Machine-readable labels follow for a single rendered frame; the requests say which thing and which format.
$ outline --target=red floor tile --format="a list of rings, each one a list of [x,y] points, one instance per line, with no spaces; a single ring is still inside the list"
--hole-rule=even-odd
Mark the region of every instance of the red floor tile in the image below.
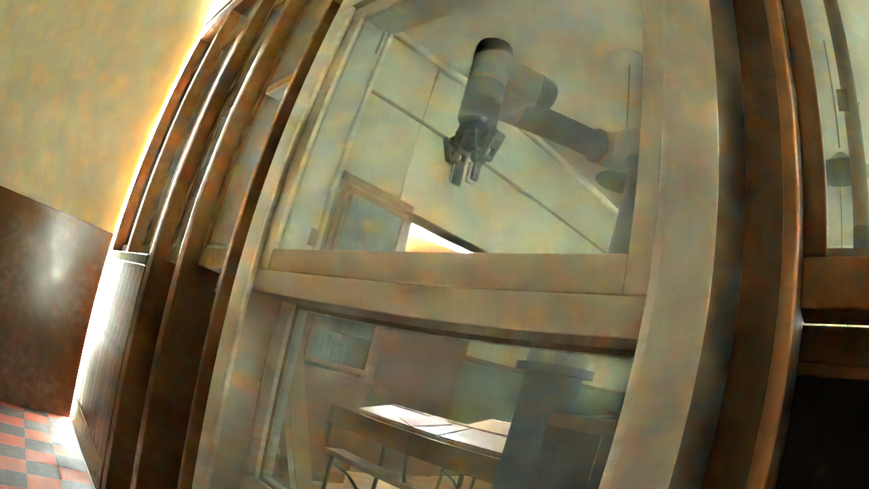
[[[24,448],[24,437],[17,437],[7,433],[0,433],[0,443],[4,445],[20,446]]]
[[[21,418],[16,418],[15,416],[9,416],[8,414],[0,413],[0,423],[5,423],[7,425],[18,426],[24,428],[24,420]]]
[[[81,484],[90,484],[90,476],[86,472],[74,471],[66,467],[58,467],[61,480],[69,480]]]
[[[60,489],[60,479],[27,474],[27,489]]]
[[[27,473],[27,462],[21,459],[13,459],[12,457],[4,457],[3,455],[0,455],[0,469]]]
[[[79,453],[78,450],[74,450],[63,445],[54,445],[54,447],[55,455],[60,455],[61,457],[69,457],[71,459],[84,460],[84,457],[82,457],[82,454]]]
[[[34,414],[32,412],[24,412],[24,419],[29,419],[30,421],[42,423],[43,425],[47,425],[49,423],[48,418],[40,416],[39,414]]]
[[[24,457],[31,462],[39,462],[41,464],[48,464],[50,466],[57,465],[57,459],[54,458],[54,455],[50,453],[39,452],[38,450],[27,449],[24,452]]]
[[[45,443],[51,443],[50,433],[38,432],[36,430],[24,430],[24,437],[29,439],[38,439]]]

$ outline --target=yellow wall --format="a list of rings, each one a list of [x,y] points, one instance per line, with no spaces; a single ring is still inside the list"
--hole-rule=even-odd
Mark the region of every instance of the yellow wall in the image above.
[[[0,185],[113,231],[163,100],[226,2],[0,1]]]

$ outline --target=beige wall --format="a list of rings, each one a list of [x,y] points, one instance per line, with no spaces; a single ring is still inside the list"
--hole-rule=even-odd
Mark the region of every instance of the beige wall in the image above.
[[[225,3],[0,2],[0,185],[113,231],[163,100]]]

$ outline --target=robotic arm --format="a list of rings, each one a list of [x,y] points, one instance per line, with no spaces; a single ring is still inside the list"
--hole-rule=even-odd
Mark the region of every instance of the robotic arm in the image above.
[[[498,121],[561,144],[585,156],[588,161],[611,170],[623,181],[623,192],[610,252],[627,252],[634,214],[639,132],[592,129],[550,109],[558,97],[552,80],[520,63],[507,41],[496,37],[477,44],[468,85],[459,109],[459,129],[444,138],[444,157],[451,165],[450,182],[461,185],[464,178],[474,184],[480,170],[491,162],[504,134]]]

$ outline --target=checkered floor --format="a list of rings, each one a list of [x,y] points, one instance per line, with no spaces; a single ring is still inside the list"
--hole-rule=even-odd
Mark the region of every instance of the checkered floor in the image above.
[[[93,489],[69,418],[0,401],[0,489]]]

